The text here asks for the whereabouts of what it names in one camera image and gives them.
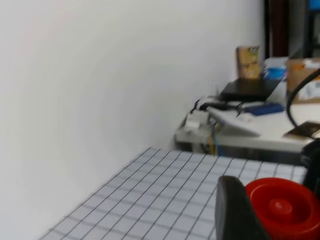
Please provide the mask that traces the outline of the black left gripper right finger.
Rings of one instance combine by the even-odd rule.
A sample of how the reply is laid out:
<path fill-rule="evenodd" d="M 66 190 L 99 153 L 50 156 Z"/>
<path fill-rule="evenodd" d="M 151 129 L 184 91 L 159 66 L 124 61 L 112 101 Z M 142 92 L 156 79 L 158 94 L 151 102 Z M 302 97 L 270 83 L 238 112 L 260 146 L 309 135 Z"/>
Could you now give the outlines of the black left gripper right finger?
<path fill-rule="evenodd" d="M 301 163 L 306 168 L 302 184 L 320 197 L 320 140 L 308 143 L 301 151 Z"/>

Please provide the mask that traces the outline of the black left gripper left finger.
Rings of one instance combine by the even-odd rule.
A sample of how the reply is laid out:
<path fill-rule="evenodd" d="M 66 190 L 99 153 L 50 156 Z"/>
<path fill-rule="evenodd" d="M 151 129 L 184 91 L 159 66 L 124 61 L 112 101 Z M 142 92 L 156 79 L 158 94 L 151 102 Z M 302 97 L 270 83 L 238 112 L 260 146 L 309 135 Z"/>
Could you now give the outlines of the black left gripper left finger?
<path fill-rule="evenodd" d="M 234 176 L 220 176 L 216 186 L 215 232 L 217 240 L 269 240 L 256 216 L 245 186 Z"/>

